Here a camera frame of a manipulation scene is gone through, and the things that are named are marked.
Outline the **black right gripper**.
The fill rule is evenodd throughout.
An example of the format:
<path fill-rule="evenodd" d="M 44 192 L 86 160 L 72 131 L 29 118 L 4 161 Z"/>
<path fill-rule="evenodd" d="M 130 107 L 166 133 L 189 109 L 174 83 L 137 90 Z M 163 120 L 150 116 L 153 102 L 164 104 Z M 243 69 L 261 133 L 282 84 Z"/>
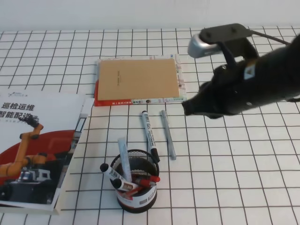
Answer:
<path fill-rule="evenodd" d="M 244 79 L 245 63 L 233 68 L 219 66 L 212 80 L 200 93 L 182 102 L 185 115 L 235 115 L 249 109 L 247 102 L 255 102 L 253 79 Z"/>

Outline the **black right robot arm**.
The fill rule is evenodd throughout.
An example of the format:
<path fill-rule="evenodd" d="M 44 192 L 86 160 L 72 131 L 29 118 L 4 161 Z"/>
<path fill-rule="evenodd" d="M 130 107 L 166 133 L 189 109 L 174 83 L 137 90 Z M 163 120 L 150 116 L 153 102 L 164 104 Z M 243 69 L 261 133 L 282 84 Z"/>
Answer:
<path fill-rule="evenodd" d="M 219 66 L 193 98 L 182 103 L 184 114 L 210 119 L 289 100 L 300 94 L 300 37 L 255 60 Z"/>

